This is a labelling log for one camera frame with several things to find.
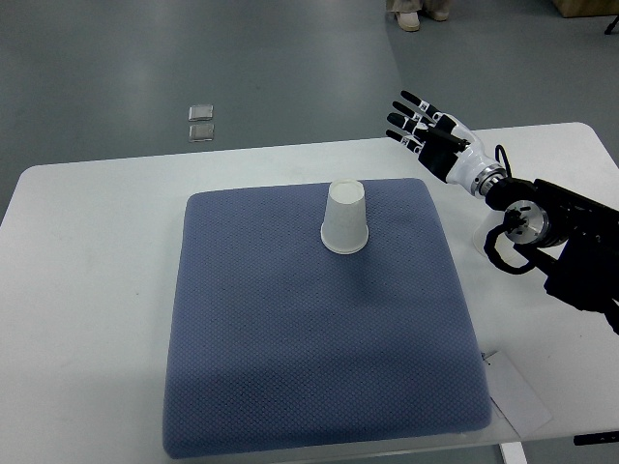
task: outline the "blue mat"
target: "blue mat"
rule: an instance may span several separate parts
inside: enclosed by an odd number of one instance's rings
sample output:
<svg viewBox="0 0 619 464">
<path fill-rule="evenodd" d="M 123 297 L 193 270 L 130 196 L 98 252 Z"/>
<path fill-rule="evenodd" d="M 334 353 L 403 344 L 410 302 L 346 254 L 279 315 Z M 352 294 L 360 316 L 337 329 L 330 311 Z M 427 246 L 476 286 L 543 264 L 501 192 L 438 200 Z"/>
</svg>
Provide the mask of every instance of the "blue mat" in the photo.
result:
<svg viewBox="0 0 619 464">
<path fill-rule="evenodd" d="M 171 457 L 464 432 L 477 340 L 423 182 L 363 181 L 368 244 L 320 241 L 328 185 L 192 196 L 167 362 Z"/>
</svg>

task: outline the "white table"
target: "white table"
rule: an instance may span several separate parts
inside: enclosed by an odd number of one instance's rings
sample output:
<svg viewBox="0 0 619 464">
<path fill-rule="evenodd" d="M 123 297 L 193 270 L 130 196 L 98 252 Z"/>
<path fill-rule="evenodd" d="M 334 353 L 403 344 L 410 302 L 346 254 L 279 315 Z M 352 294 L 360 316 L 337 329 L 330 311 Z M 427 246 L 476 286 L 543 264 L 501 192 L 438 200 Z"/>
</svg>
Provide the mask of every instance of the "white table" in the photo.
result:
<svg viewBox="0 0 619 464">
<path fill-rule="evenodd" d="M 480 130 L 516 177 L 619 209 L 619 169 L 587 126 Z M 36 166 L 0 227 L 0 462 L 162 463 L 162 402 L 183 214 L 199 191 L 417 177 L 441 216 L 482 351 L 507 354 L 553 419 L 526 439 L 619 429 L 619 336 L 497 271 L 471 245 L 488 212 L 390 139 Z M 205 462 L 267 462 L 518 441 L 479 432 Z"/>
</svg>

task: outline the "beige shoe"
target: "beige shoe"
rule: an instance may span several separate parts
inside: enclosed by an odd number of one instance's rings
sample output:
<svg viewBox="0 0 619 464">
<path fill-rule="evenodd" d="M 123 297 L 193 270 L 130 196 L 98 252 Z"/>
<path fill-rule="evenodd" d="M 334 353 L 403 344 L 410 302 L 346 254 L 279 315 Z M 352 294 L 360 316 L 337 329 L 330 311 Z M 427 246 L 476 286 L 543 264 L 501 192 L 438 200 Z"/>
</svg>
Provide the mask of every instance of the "beige shoe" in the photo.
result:
<svg viewBox="0 0 619 464">
<path fill-rule="evenodd" d="M 432 19 L 434 19 L 435 21 L 446 21 L 447 18 L 449 17 L 449 12 L 428 12 L 426 11 L 426 14 L 431 17 Z"/>
<path fill-rule="evenodd" d="M 413 13 L 397 12 L 396 17 L 398 18 L 399 27 L 401 27 L 406 32 L 419 31 L 419 17 L 417 16 L 417 12 L 413 12 Z"/>
</svg>

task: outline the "upside-down cup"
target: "upside-down cup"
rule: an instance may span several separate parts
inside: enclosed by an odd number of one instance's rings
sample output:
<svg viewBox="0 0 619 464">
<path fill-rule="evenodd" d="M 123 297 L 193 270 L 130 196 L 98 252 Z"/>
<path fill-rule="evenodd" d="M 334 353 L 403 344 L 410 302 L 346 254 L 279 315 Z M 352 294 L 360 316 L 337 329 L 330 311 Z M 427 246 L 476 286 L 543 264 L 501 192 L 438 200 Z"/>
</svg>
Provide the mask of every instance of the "upside-down cup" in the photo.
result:
<svg viewBox="0 0 619 464">
<path fill-rule="evenodd" d="M 340 179 L 329 185 L 320 237 L 324 246 L 337 254 L 355 253 L 366 245 L 366 192 L 360 182 Z"/>
</svg>

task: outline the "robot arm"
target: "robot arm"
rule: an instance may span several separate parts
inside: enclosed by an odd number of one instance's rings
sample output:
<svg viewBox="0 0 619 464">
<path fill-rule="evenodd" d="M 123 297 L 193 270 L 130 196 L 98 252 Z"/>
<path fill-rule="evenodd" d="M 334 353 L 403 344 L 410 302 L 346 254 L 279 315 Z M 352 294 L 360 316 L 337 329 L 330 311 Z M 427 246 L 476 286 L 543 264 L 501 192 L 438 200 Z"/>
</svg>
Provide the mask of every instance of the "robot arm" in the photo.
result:
<svg viewBox="0 0 619 464">
<path fill-rule="evenodd" d="M 486 156 L 479 137 L 458 119 L 409 92 L 401 94 L 419 112 L 394 101 L 394 107 L 404 116 L 391 113 L 387 119 L 411 136 L 402 137 L 392 130 L 387 134 L 418 155 L 420 163 L 437 178 L 460 184 L 472 195 L 485 196 L 490 179 L 507 176 L 501 164 Z"/>
<path fill-rule="evenodd" d="M 482 141 L 455 117 L 403 91 L 417 109 L 394 101 L 402 114 L 388 121 L 407 132 L 387 135 L 419 157 L 420 163 L 447 184 L 463 186 L 483 197 L 493 210 L 505 212 L 503 223 L 490 231 L 484 247 L 497 268 L 524 274 L 536 267 L 546 274 L 545 290 L 580 310 L 603 313 L 619 334 L 619 212 L 542 180 L 515 179 L 485 153 Z M 515 268 L 494 249 L 500 234 L 528 263 Z M 559 259 L 540 248 L 565 243 Z"/>
</svg>

